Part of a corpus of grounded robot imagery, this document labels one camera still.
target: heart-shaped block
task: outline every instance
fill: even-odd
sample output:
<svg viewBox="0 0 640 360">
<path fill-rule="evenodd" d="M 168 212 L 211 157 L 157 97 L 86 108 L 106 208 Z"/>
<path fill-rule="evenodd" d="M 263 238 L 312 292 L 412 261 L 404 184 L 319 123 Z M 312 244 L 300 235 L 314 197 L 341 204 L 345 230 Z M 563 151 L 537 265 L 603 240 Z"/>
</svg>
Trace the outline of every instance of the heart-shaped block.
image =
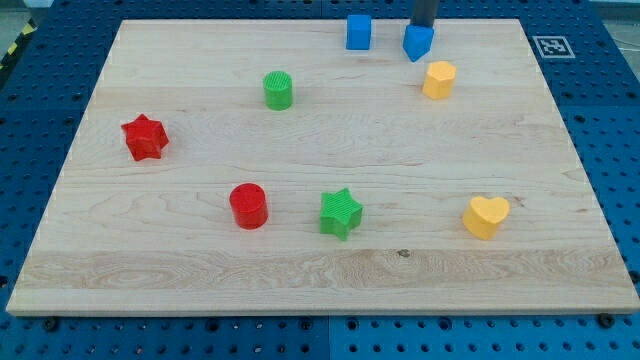
<svg viewBox="0 0 640 360">
<path fill-rule="evenodd" d="M 507 218 L 509 210 L 509 202 L 503 197 L 487 199 L 476 196 L 469 202 L 462 216 L 462 223 L 476 237 L 489 240 Z"/>
</svg>

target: wood grain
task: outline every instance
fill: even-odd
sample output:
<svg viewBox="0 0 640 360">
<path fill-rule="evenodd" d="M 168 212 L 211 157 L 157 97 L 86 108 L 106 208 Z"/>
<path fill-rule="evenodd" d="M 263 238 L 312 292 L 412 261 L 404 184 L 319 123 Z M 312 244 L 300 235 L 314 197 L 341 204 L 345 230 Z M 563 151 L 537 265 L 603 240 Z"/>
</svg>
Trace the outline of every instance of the wood grain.
<svg viewBox="0 0 640 360">
<path fill-rule="evenodd" d="M 125 21 L 7 307 L 14 315 L 632 312 L 637 294 L 516 20 L 442 20 L 410 63 L 406 21 Z M 420 88 L 431 61 L 452 96 Z M 273 112 L 261 80 L 294 81 Z M 133 162 L 120 124 L 163 121 L 162 160 Z M 233 223 L 261 184 L 270 218 Z M 347 242 L 319 234 L 320 193 L 364 205 Z M 461 216 L 512 211 L 492 241 Z"/>
</svg>

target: red cylinder block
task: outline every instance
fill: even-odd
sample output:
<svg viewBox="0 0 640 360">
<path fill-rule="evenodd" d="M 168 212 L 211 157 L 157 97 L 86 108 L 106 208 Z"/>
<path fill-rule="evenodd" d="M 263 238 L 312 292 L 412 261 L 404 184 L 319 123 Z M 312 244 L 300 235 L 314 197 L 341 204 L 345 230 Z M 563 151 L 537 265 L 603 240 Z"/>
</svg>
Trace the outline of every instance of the red cylinder block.
<svg viewBox="0 0 640 360">
<path fill-rule="evenodd" d="M 257 229 L 269 217 L 264 190 L 256 184 L 239 185 L 229 196 L 236 224 L 243 229 Z"/>
</svg>

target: blue block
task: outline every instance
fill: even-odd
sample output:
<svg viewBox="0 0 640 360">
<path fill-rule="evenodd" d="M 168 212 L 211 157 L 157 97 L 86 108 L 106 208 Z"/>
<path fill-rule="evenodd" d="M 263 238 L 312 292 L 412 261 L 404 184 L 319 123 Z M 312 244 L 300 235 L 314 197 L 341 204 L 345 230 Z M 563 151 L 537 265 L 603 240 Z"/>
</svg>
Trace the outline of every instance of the blue block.
<svg viewBox="0 0 640 360">
<path fill-rule="evenodd" d="M 407 25 L 404 31 L 402 47 L 412 62 L 416 62 L 431 50 L 433 34 L 433 28 Z"/>
<path fill-rule="evenodd" d="M 371 16 L 347 16 L 347 50 L 369 50 L 371 43 Z"/>
</svg>

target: star-shaped block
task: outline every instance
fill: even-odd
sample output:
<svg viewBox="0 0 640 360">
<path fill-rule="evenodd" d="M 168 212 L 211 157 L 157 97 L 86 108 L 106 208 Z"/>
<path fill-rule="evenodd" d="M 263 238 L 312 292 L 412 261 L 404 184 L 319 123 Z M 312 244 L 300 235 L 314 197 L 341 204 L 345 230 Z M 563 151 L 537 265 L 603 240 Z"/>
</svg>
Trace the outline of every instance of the star-shaped block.
<svg viewBox="0 0 640 360">
<path fill-rule="evenodd" d="M 122 125 L 127 136 L 127 146 L 133 159 L 140 161 L 146 158 L 161 158 L 162 148 L 169 143 L 169 138 L 160 121 L 150 120 L 144 114 L 133 122 Z"/>
<path fill-rule="evenodd" d="M 334 234 L 346 241 L 351 229 L 362 221 L 362 205 L 353 200 L 349 189 L 335 194 L 322 193 L 322 211 L 320 213 L 320 233 Z"/>
</svg>

